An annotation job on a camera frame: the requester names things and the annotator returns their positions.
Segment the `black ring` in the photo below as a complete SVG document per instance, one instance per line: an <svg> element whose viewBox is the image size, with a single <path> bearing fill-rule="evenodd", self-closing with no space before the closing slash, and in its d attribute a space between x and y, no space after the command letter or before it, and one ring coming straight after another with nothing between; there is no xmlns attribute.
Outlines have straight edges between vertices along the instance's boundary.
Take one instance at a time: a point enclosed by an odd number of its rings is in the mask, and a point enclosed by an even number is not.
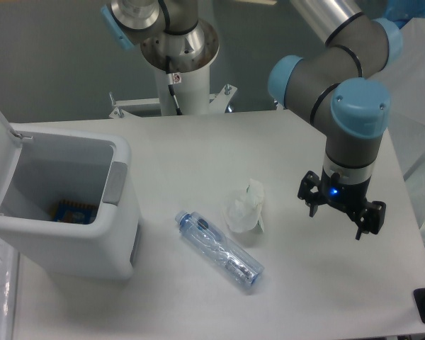
<svg viewBox="0 0 425 340"><path fill-rule="evenodd" d="M335 29L334 32L332 32L332 34L327 38L327 40L326 40L326 42L324 44L326 46L328 46L329 43L336 37L337 34L340 33L341 30L343 30L348 24L350 24L351 22L353 22L355 19L357 19L360 16L363 16L363 12L356 13L352 17L348 18L347 21L345 21L344 23L342 23L339 27L337 27Z"/></svg>
<svg viewBox="0 0 425 340"><path fill-rule="evenodd" d="M359 78L362 78L362 64L361 61L359 60L358 56L356 55L356 53L354 53L353 51L351 51L349 48L347 48L347 46L343 46L343 45L334 45L332 47L337 47L340 50L345 51L346 53L349 54L349 56L351 58L353 58L354 60L354 64L356 64L357 66L357 72L358 72L358 76Z"/></svg>
<svg viewBox="0 0 425 340"><path fill-rule="evenodd" d="M192 32L193 30L195 30L197 25L198 25L198 21L195 23L194 26L192 26L191 28L189 28L187 30L181 30L181 31L164 30L164 33L169 34L169 35L185 35L185 34Z"/></svg>
<svg viewBox="0 0 425 340"><path fill-rule="evenodd" d="M315 121L315 115L317 114L317 110L319 108L319 106L321 105L322 101L326 98L326 96L328 94L330 94L333 90L335 90L335 88L339 85L340 83L335 83L332 84L331 86L329 86L327 89L325 89L323 91L323 93L321 93L317 99L317 101L315 101L312 111L310 112L310 125L313 125L313 122Z"/></svg>
<svg viewBox="0 0 425 340"><path fill-rule="evenodd" d="M168 28L170 27L170 14L164 0L159 0L159 6L161 6L162 13L164 14L165 28Z"/></svg>

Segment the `metal bracket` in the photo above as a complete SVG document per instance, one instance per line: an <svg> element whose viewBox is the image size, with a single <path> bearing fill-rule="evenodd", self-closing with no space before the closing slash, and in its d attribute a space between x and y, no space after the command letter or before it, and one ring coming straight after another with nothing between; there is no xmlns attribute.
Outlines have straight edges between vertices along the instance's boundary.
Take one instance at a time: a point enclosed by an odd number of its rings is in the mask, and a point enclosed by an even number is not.
<svg viewBox="0 0 425 340"><path fill-rule="evenodd" d="M231 113L234 108L230 105L230 101L237 92L237 88L232 85L225 85L222 90L217 94L210 95L210 114L223 114ZM112 104L112 113L110 118L127 118L136 117L129 113L139 113L156 111L160 109L160 102L158 98L149 99L135 99L131 101L115 101L112 92L109 93L110 102Z"/></svg>

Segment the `white trash bin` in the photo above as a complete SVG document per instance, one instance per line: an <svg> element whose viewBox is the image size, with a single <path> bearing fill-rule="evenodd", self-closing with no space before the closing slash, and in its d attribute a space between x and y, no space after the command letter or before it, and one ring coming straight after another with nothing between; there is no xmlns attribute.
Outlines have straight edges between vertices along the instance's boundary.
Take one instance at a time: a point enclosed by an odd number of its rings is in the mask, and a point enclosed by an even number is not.
<svg viewBox="0 0 425 340"><path fill-rule="evenodd" d="M0 238L47 271L132 275L140 209L121 137L9 124L0 112ZM61 200L95 205L86 225L53 222Z"/></svg>

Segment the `blue joint cap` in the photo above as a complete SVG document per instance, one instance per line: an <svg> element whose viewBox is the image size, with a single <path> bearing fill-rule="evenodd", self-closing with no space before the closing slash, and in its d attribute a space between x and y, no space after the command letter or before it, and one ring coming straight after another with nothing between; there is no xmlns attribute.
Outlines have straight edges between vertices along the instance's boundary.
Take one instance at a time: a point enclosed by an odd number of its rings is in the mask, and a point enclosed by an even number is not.
<svg viewBox="0 0 425 340"><path fill-rule="evenodd" d="M379 18L374 21L379 23L387 34L387 41L389 42L389 58L387 59L387 65L389 65L402 54L403 34L396 23L386 18Z"/></svg>
<svg viewBox="0 0 425 340"><path fill-rule="evenodd" d="M298 62L302 60L301 57L295 55L288 55L274 66L269 74L268 91L269 94L285 107L285 92L290 81L291 74L295 69Z"/></svg>
<svg viewBox="0 0 425 340"><path fill-rule="evenodd" d="M348 79L336 88L331 112L338 126L348 134L373 139L387 128L390 94L379 81Z"/></svg>
<svg viewBox="0 0 425 340"><path fill-rule="evenodd" d="M134 48L134 44L130 42L126 34L121 30L120 26L116 23L112 13L108 10L107 6L101 8L101 14L106 22L110 34L115 38L117 43L126 51Z"/></svg>

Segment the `metal cylinder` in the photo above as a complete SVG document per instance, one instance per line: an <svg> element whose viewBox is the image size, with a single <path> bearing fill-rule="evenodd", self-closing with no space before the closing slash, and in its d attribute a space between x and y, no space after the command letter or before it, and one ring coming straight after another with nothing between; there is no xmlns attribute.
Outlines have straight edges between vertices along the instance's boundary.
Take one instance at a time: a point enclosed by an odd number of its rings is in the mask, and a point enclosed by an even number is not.
<svg viewBox="0 0 425 340"><path fill-rule="evenodd" d="M324 43L343 23L362 11L354 0L291 0L291 4Z"/></svg>
<svg viewBox="0 0 425 340"><path fill-rule="evenodd" d="M133 30L145 30L159 17L157 0L112 0L113 15L124 26Z"/></svg>

